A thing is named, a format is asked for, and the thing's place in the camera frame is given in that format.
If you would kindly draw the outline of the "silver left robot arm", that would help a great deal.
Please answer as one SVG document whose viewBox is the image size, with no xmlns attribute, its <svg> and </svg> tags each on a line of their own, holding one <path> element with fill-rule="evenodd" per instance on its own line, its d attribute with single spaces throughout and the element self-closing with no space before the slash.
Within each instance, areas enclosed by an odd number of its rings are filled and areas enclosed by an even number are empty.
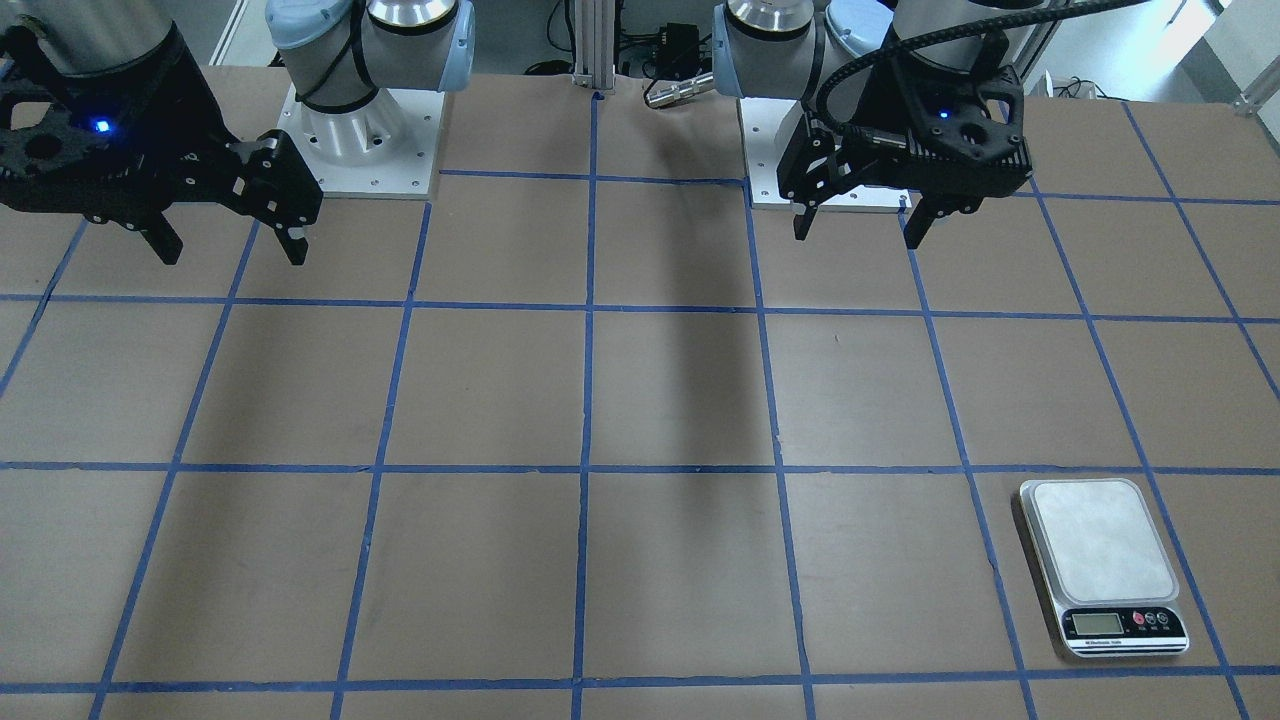
<svg viewBox="0 0 1280 720">
<path fill-rule="evenodd" d="M 726 1 L 714 9 L 716 88 L 792 101 L 776 169 L 805 240 L 820 205 L 860 186 L 916 192 L 904 231 L 918 249 L 934 222 L 972 214 L 1033 173 L 1012 45 L 1025 28 L 983 29 L 841 68 L 918 36 L 1036 8 L 1033 1 Z"/>
</svg>

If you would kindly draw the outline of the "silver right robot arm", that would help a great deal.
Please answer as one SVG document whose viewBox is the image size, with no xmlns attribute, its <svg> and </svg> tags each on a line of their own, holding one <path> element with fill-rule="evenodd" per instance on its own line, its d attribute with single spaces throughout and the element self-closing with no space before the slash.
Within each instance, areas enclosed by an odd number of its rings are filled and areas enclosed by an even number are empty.
<svg viewBox="0 0 1280 720">
<path fill-rule="evenodd" d="M 5 1 L 3 19 L 3 204 L 116 223 L 166 265 L 183 249 L 174 202 L 252 217 L 302 264 L 323 204 L 305 149 L 389 158 L 410 132 L 393 92 L 461 91 L 474 59 L 468 1 L 270 1 L 301 127 L 248 141 L 152 1 Z"/>
</svg>

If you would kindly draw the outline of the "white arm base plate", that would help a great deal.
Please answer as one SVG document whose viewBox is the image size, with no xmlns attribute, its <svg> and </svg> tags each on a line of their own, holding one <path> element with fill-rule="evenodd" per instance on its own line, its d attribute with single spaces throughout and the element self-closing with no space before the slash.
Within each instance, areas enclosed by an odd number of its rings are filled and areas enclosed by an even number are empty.
<svg viewBox="0 0 1280 720">
<path fill-rule="evenodd" d="M 760 210 L 797 210 L 780 192 L 778 167 L 803 109 L 797 100 L 742 97 L 739 100 L 742 150 L 751 206 Z M 823 211 L 899 213 L 913 208 L 910 193 L 881 186 L 858 186 L 824 202 Z"/>
<path fill-rule="evenodd" d="M 381 88 L 371 102 L 325 114 L 285 94 L 278 127 L 298 146 L 326 199 L 429 200 L 448 94 Z"/>
</svg>

